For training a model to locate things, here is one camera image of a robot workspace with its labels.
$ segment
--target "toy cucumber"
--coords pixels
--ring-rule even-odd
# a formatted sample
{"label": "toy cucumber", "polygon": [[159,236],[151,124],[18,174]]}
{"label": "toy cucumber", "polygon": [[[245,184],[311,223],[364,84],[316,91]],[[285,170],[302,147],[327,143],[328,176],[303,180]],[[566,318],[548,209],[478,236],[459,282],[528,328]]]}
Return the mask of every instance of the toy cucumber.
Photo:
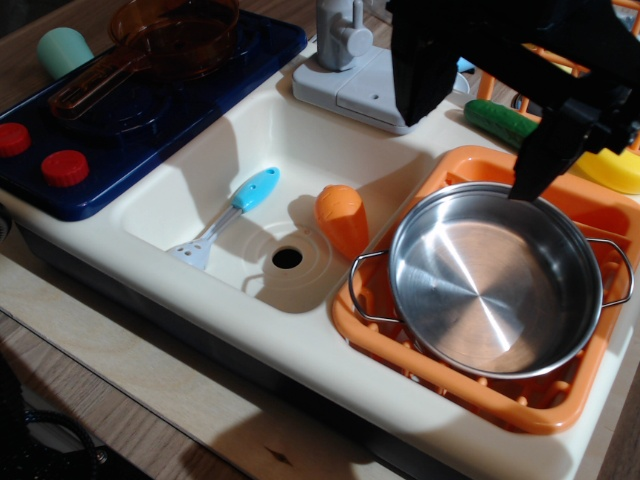
{"label": "toy cucumber", "polygon": [[498,137],[516,150],[538,124],[504,105],[491,100],[471,100],[464,106],[464,116],[473,125]]}

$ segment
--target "teal cup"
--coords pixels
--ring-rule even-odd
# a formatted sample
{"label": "teal cup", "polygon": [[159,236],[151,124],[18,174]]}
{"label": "teal cup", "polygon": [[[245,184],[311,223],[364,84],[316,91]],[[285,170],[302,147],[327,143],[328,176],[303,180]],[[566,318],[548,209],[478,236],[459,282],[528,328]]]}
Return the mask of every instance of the teal cup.
{"label": "teal cup", "polygon": [[38,60],[55,80],[93,59],[82,34],[59,27],[45,33],[38,42]]}

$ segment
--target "pan handle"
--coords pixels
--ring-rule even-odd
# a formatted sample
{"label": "pan handle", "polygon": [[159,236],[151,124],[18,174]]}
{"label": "pan handle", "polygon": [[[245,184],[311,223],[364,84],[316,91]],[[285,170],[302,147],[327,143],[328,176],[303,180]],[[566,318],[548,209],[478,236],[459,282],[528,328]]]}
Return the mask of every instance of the pan handle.
{"label": "pan handle", "polygon": [[622,260],[624,261],[624,264],[627,267],[627,272],[629,273],[629,289],[627,291],[627,296],[624,298],[621,298],[620,300],[614,300],[613,302],[605,303],[602,305],[602,308],[612,307],[614,305],[620,305],[621,303],[628,302],[629,299],[631,298],[631,294],[633,293],[635,280],[633,278],[633,266],[631,265],[631,262],[629,261],[629,257],[627,257],[627,254],[624,253],[624,250],[622,250],[622,248],[620,248],[620,246],[612,240],[608,240],[606,238],[587,238],[586,240],[587,242],[592,242],[592,243],[606,243],[612,246],[613,248],[615,248],[618,251],[618,254],[620,255],[620,257],[622,257]]}
{"label": "pan handle", "polygon": [[360,265],[360,263],[363,262],[364,260],[368,260],[374,257],[379,257],[381,255],[387,255],[388,253],[389,253],[389,250],[380,250],[377,252],[363,253],[362,255],[359,255],[358,258],[355,259],[355,261],[353,262],[353,265],[351,265],[351,271],[349,272],[349,294],[351,295],[351,301],[353,302],[353,306],[358,311],[358,313],[365,319],[371,322],[401,323],[400,320],[398,320],[397,318],[376,317],[374,315],[369,315],[367,312],[364,311],[364,308],[362,308],[362,305],[360,305],[360,302],[358,301],[358,296],[356,295],[355,289],[353,288],[353,277],[355,276],[356,271],[358,270],[358,265]]}
{"label": "pan handle", "polygon": [[133,73],[150,67],[146,55],[127,47],[116,47],[67,83],[49,99],[51,113],[75,120]]}

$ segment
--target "sink basin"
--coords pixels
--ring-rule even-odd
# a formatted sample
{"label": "sink basin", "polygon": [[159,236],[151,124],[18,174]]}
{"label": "sink basin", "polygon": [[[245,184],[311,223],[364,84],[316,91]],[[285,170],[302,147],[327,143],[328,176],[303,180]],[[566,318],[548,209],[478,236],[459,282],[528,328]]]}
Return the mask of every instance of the sink basin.
{"label": "sink basin", "polygon": [[256,172],[282,172],[275,192],[216,241],[206,273],[281,311],[320,305],[348,264],[313,216],[331,184],[358,190],[371,238],[433,168],[427,151],[292,99],[281,79],[242,102],[122,201],[122,227],[165,251],[198,236]]}

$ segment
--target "orange toy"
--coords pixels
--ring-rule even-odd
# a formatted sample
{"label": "orange toy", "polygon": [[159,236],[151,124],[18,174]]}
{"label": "orange toy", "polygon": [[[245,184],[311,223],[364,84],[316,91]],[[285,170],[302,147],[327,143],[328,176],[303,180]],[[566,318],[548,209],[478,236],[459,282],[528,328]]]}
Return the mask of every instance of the orange toy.
{"label": "orange toy", "polygon": [[356,190],[329,185],[318,195],[316,222],[331,244],[353,261],[369,245],[369,224],[364,203]]}

